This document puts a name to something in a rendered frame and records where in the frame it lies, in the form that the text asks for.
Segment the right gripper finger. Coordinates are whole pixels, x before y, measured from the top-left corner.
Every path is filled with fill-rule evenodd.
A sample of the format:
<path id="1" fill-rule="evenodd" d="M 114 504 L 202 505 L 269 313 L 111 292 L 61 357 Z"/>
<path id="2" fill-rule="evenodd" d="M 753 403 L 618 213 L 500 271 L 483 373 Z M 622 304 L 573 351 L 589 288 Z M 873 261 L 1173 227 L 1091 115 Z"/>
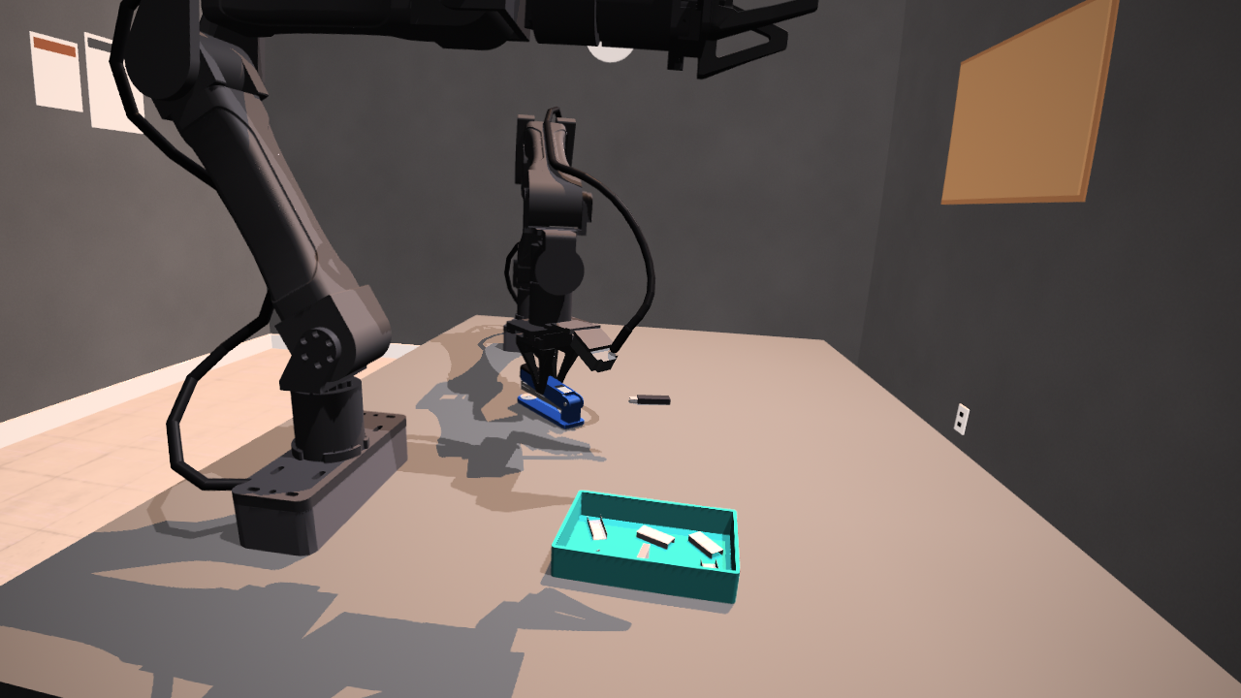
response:
<path id="1" fill-rule="evenodd" d="M 733 0 L 714 0 L 709 41 L 748 32 L 810 12 L 817 12 L 818 0 L 792 0 L 772 6 L 762 6 L 735 12 Z"/>
<path id="2" fill-rule="evenodd" d="M 752 46 L 752 48 L 742 48 L 733 53 L 725 53 L 725 56 L 716 56 L 716 43 L 717 41 L 706 41 L 702 57 L 699 58 L 697 79 L 707 79 L 710 76 L 721 75 L 730 68 L 735 68 L 740 65 L 748 63 L 753 60 L 759 60 L 768 53 L 777 53 L 787 48 L 788 32 L 776 25 L 767 25 L 761 29 L 753 29 L 756 34 L 761 34 L 764 37 L 769 37 L 769 43 L 762 43 L 758 46 Z"/>

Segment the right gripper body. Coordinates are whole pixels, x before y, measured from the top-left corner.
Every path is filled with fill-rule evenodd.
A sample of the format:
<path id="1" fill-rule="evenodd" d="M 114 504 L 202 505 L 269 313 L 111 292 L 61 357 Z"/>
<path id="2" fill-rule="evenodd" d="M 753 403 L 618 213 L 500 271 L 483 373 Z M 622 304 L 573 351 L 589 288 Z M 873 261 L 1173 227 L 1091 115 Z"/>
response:
<path id="1" fill-rule="evenodd" d="M 683 71 L 684 57 L 702 57 L 704 45 L 709 40 L 711 29 L 714 0 L 594 0 L 594 2 L 599 4 L 601 46 L 668 51 L 668 70 L 678 71 Z"/>

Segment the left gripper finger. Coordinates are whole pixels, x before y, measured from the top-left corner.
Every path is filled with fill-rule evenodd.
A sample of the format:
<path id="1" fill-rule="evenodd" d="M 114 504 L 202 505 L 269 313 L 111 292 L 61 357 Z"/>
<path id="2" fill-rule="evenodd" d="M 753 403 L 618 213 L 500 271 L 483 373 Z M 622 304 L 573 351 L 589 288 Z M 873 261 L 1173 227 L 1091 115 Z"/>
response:
<path id="1" fill-rule="evenodd" d="M 563 351 L 563 361 L 561 364 L 561 369 L 558 370 L 558 375 L 556 375 L 556 364 L 557 364 L 558 351 Z M 563 376 L 566 376 L 566 374 L 570 371 L 572 364 L 575 364 L 575 361 L 576 361 L 577 358 L 578 358 L 578 354 L 573 350 L 572 347 L 557 347 L 557 348 L 555 348 L 553 366 L 551 366 L 550 375 L 553 376 L 556 380 L 558 380 L 558 383 L 563 383 Z"/>
<path id="2" fill-rule="evenodd" d="M 535 386 L 536 392 L 544 395 L 545 389 L 547 386 L 547 378 L 551 366 L 553 366 L 555 348 L 540 350 L 517 339 L 516 339 L 516 347 L 519 348 L 520 351 L 522 351 L 524 361 L 527 365 L 527 369 L 530 369 L 530 375 L 532 378 L 532 386 Z M 532 358 L 532 355 L 539 358 L 539 371 L 535 358 Z"/>

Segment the teal rectangular tray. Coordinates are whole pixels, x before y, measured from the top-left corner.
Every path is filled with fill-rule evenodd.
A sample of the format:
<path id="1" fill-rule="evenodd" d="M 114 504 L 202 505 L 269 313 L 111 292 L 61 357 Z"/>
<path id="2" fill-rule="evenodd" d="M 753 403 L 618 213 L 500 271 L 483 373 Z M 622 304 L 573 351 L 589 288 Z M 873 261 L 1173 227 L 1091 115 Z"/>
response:
<path id="1" fill-rule="evenodd" d="M 587 517 L 589 520 L 602 517 L 606 540 L 592 540 Z M 675 537 L 668 551 L 637 538 L 643 525 Z M 688 542 L 688 534 L 699 532 L 724 548 L 722 554 L 717 551 L 710 559 Z M 649 559 L 655 560 L 637 556 L 643 543 L 652 544 Z M 701 559 L 702 564 L 717 561 L 719 569 L 725 570 L 702 568 Z M 737 512 L 578 491 L 553 540 L 553 576 L 735 604 L 740 576 Z"/>

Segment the white rectangular block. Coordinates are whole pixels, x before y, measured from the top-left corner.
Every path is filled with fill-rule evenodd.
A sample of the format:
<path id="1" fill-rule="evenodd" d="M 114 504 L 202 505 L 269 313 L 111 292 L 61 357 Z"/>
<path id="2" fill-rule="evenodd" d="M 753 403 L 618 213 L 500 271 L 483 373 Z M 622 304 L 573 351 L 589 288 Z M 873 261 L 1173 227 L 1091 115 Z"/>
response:
<path id="1" fill-rule="evenodd" d="M 711 542 L 711 539 L 709 539 L 709 537 L 704 535 L 702 533 L 694 533 L 688 535 L 688 542 L 695 545 L 699 549 L 699 551 L 702 551 L 702 554 L 706 554 L 710 559 L 717 551 L 720 554 L 722 554 L 724 551 L 724 548 L 720 548 L 715 542 Z"/>
<path id="2" fill-rule="evenodd" d="M 674 537 L 656 532 L 655 529 L 652 529 L 652 527 L 645 525 L 637 530 L 637 538 L 655 544 L 656 546 L 661 546 L 665 551 L 668 551 L 668 544 L 674 542 Z"/>
<path id="3" fill-rule="evenodd" d="M 602 520 L 602 517 L 601 520 L 589 520 L 589 517 L 587 517 L 587 524 L 589 525 L 589 534 L 592 534 L 592 540 L 607 539 L 608 533 L 606 530 L 606 525 Z"/>

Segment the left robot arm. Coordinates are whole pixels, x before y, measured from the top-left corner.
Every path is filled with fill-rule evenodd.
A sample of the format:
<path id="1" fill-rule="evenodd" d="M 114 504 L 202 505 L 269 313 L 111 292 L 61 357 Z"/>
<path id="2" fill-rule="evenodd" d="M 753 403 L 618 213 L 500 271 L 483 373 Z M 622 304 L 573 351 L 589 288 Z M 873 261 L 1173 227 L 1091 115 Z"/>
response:
<path id="1" fill-rule="evenodd" d="M 551 122 L 556 161 L 571 166 L 576 120 L 561 116 L 556 119 L 558 124 Z M 585 281 L 585 261 L 576 253 L 576 238 L 586 236 L 587 222 L 592 222 L 592 193 L 585 193 L 580 178 L 555 171 L 547 158 L 544 122 L 535 122 L 535 116 L 517 114 L 516 123 L 515 184 L 522 184 L 524 178 L 524 221 L 522 241 L 517 243 L 517 258 L 513 265 L 513 287 L 517 289 L 513 320 L 527 319 L 530 281 L 539 283 L 550 296 L 570 296 Z M 577 337 L 570 347 L 597 374 L 612 369 L 618 356 L 609 348 L 587 351 Z"/>

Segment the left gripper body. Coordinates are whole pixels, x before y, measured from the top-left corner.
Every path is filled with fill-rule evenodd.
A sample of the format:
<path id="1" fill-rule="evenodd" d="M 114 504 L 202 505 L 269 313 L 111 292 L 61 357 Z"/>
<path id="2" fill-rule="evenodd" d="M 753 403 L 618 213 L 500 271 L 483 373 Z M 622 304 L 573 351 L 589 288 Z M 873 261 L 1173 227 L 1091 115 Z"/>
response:
<path id="1" fill-rule="evenodd" d="M 570 347 L 573 337 L 577 337 L 587 351 L 611 347 L 613 342 L 601 330 L 601 324 L 572 317 L 573 292 L 570 296 L 550 296 L 539 283 L 531 282 L 530 320 L 508 320 L 508 333 L 522 332 L 524 337 L 516 334 L 516 339 L 540 350 Z"/>

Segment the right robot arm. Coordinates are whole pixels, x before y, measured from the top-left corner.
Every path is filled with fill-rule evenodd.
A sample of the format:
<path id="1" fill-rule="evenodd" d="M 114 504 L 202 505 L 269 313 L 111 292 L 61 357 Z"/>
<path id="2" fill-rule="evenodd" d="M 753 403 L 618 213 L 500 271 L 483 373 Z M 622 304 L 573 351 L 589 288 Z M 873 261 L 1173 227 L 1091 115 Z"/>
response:
<path id="1" fill-rule="evenodd" d="M 364 411 L 361 379 L 354 375 L 388 350 L 391 325 L 369 284 L 359 287 L 338 258 L 276 144 L 261 102 L 268 97 L 266 37 L 377 35 L 491 51 L 506 41 L 530 43 L 531 29 L 536 43 L 599 46 L 598 6 L 594 0 L 201 0 L 200 19 L 200 0 L 139 2 L 124 51 L 127 75 L 212 178 L 266 276 L 282 320 L 276 332 L 290 351 L 279 392 L 290 392 L 297 438 L 232 488 L 235 504 L 310 510 L 406 428 L 406 415 Z"/>

